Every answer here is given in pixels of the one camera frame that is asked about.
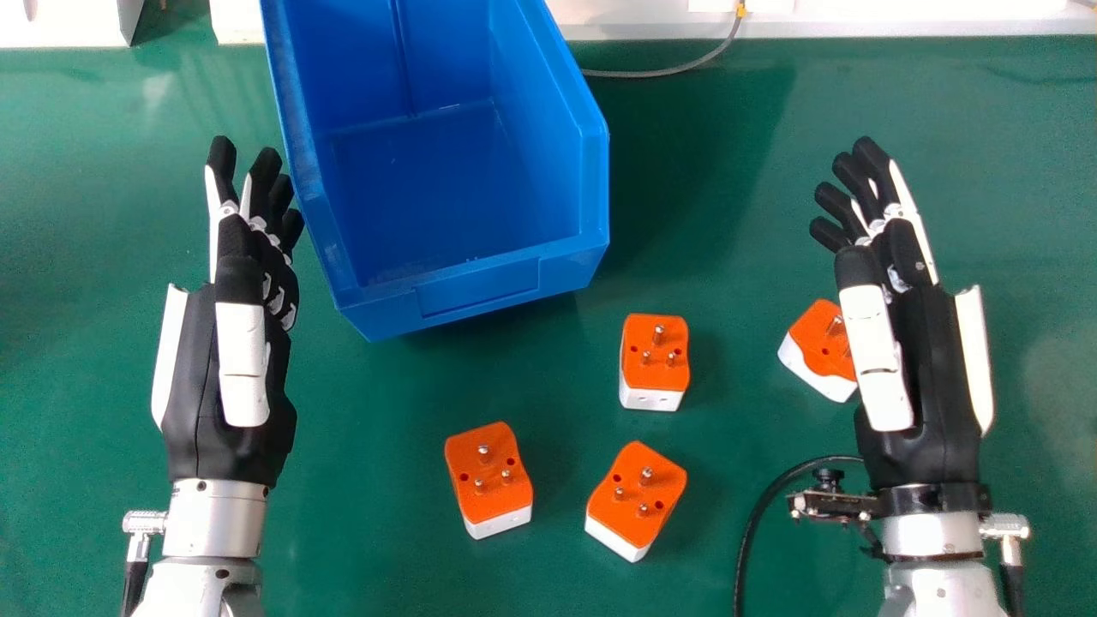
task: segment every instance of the robotic arm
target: robotic arm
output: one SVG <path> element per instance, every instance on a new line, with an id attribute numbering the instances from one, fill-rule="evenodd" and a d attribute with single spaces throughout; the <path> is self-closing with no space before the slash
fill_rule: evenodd
<path id="1" fill-rule="evenodd" d="M 205 166 L 210 281 L 168 296 L 152 378 L 152 419 L 168 450 L 168 512 L 135 511 L 122 617 L 262 615 L 259 556 L 267 496 L 293 448 L 284 392 L 299 303 L 293 247 L 304 222 L 282 160 L 264 148 L 233 186 L 236 148 L 217 137 Z M 163 558 L 142 599 L 151 536 Z"/>
<path id="2" fill-rule="evenodd" d="M 855 525 L 873 543 L 872 554 L 887 563 L 880 617 L 1007 614 L 983 565 L 984 539 L 999 540 L 1006 610 L 1021 617 L 1019 540 L 1029 535 L 1028 521 L 993 514 L 980 480 L 980 445 L 994 418 L 980 289 L 955 295 L 943 289 L 898 165 L 872 139 L 862 137 L 852 153 L 839 154 L 833 170 L 849 193 L 823 182 L 815 201 L 838 224 L 818 217 L 810 232 L 835 254 L 841 321 L 861 391 L 853 429 L 871 492 L 846 494 L 841 472 L 818 469 L 855 458 L 825 457 L 790 470 L 816 469 L 818 481 L 789 495 L 790 513 L 796 520 Z M 776 482 L 767 493 L 782 486 Z M 880 521 L 879 537 L 873 520 Z"/>

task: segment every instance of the green tabletop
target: green tabletop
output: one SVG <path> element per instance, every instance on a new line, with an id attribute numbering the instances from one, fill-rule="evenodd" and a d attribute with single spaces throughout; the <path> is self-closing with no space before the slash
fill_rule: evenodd
<path id="1" fill-rule="evenodd" d="M 149 384 L 168 282 L 206 272 L 201 166 L 281 135 L 263 51 L 208 18 L 146 15 L 125 51 L 0 54 L 0 615 L 116 612 L 127 508 L 162 508 Z M 580 46 L 601 67 L 705 44 Z M 287 391 L 297 442 L 261 564 L 272 616 L 726 615 L 755 497 L 853 450 L 852 405 L 777 361 L 835 295 L 810 240 L 815 184 L 870 134 L 903 164 L 942 279 L 982 283 L 998 417 L 984 480 L 1028 514 L 1030 615 L 1097 606 L 1097 160 L 1093 38 L 737 43 L 659 81 L 593 82 L 612 133 L 612 244 L 579 293 L 371 345 L 335 311 L 312 245 Z M 694 383 L 677 414 L 620 408 L 630 312 L 683 315 Z M 442 442 L 504 419 L 533 523 L 474 541 Z M 627 441 L 689 471 L 647 558 L 583 531 Z M 855 472 L 851 490 L 863 489 Z M 866 616 L 882 566 L 780 507 L 751 562 L 753 615 Z"/>

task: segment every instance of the blue container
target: blue container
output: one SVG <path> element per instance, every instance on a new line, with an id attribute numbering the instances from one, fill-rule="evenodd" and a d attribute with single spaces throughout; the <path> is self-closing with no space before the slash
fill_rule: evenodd
<path id="1" fill-rule="evenodd" d="M 262 0 L 301 210 L 371 340 L 590 283 L 609 132 L 542 0 Z"/>

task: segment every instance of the robot's right hand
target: robot's right hand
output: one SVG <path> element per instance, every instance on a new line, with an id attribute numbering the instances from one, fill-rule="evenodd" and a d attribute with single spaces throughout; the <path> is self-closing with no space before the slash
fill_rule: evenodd
<path id="1" fill-rule="evenodd" d="M 873 486 L 976 482 L 994 401 L 979 288 L 940 284 L 898 165 L 869 137 L 839 154 L 815 201 L 812 236 L 835 278 L 861 392 L 858 446 Z"/>
<path id="2" fill-rule="evenodd" d="M 235 480 L 273 487 L 297 413 L 284 392 L 299 303 L 292 251 L 304 228 L 282 160 L 264 148 L 233 186 L 236 147 L 216 137 L 205 166 L 210 282 L 168 287 L 152 379 L 152 418 L 172 482 Z"/>

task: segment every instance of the orange and white plug adapter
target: orange and white plug adapter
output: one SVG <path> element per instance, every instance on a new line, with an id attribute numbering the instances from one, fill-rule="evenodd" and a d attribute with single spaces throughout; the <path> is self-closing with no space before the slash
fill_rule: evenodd
<path id="1" fill-rule="evenodd" d="M 520 525 L 533 516 L 533 484 L 518 439 L 497 422 L 445 440 L 445 464 L 465 529 L 476 540 Z"/>
<path id="2" fill-rule="evenodd" d="M 846 323 L 841 308 L 829 300 L 816 300 L 792 324 L 777 357 L 796 377 L 832 401 L 845 403 L 857 391 Z"/>
<path id="3" fill-rule="evenodd" d="M 647 554 L 685 490 L 685 469 L 633 441 L 590 495 L 584 529 L 635 563 Z"/>
<path id="4" fill-rule="evenodd" d="M 626 410 L 677 412 L 689 388 L 689 327 L 677 315 L 633 313 L 621 335 L 618 396 Z"/>

